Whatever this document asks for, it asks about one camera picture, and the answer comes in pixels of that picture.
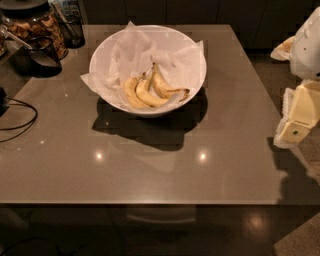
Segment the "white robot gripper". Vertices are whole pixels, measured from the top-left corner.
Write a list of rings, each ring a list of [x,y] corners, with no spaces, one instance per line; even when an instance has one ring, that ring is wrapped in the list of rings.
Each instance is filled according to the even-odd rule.
[[[291,73],[302,83],[287,88],[283,95],[282,119],[276,129],[273,144],[291,148],[300,144],[320,121],[320,7],[317,7],[295,37],[289,37],[270,54],[272,59],[290,59]]]

